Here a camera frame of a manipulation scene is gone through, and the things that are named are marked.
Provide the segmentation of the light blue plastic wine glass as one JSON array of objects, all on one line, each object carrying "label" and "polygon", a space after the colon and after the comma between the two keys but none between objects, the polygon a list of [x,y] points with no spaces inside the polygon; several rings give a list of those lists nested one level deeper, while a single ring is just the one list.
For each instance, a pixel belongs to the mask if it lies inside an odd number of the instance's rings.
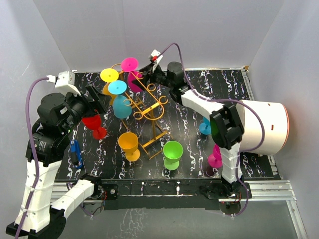
[{"label": "light blue plastic wine glass", "polygon": [[109,93],[116,96],[112,106],[115,117],[119,119],[125,119],[132,113],[130,101],[123,95],[126,89],[127,84],[122,80],[113,81],[108,86]]}]

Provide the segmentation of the magenta plastic wine glass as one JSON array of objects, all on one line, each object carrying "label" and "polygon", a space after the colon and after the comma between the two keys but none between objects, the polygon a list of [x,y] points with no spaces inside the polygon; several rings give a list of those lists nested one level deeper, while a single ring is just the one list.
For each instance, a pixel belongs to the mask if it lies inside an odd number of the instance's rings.
[{"label": "magenta plastic wine glass", "polygon": [[134,57],[125,58],[121,62],[122,70],[124,72],[128,72],[128,76],[127,76],[128,86],[134,93],[139,93],[143,91],[139,86],[133,83],[133,80],[135,80],[136,76],[138,75],[138,71],[136,71],[138,64],[139,64],[138,60]]}]

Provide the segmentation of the yellow-orange plastic wine glass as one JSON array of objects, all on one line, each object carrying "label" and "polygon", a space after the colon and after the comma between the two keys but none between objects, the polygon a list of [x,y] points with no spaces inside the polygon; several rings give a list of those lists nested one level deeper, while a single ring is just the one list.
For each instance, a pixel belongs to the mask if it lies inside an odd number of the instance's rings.
[{"label": "yellow-orange plastic wine glass", "polygon": [[100,73],[100,78],[104,82],[106,82],[105,86],[103,87],[103,94],[110,95],[108,86],[111,82],[118,80],[119,78],[119,72],[113,68],[106,68],[103,69]]}]

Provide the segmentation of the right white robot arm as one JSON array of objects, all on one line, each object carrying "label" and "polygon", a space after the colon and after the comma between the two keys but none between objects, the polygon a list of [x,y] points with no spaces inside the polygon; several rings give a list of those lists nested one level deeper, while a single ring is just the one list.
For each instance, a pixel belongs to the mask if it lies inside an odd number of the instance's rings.
[{"label": "right white robot arm", "polygon": [[169,88],[171,98],[209,121],[212,139],[220,149],[222,159],[221,190],[229,198],[246,188],[240,169],[240,143],[244,126],[236,110],[237,100],[213,100],[200,94],[191,84],[182,64],[171,62],[163,71],[154,62],[133,74],[139,87],[149,83]]}]

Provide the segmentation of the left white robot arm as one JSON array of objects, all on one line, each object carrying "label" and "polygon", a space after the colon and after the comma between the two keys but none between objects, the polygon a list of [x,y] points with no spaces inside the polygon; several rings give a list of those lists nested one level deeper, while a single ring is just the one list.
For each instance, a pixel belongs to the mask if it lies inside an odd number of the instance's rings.
[{"label": "left white robot arm", "polygon": [[29,127],[27,178],[22,204],[17,218],[7,225],[6,233],[29,239],[56,239],[65,227],[70,214],[85,199],[99,198],[103,193],[102,180],[86,173],[55,202],[52,190],[69,134],[83,118],[100,116],[107,110],[111,97],[87,85],[89,96],[74,93],[52,93],[41,99],[37,108],[39,119]]}]

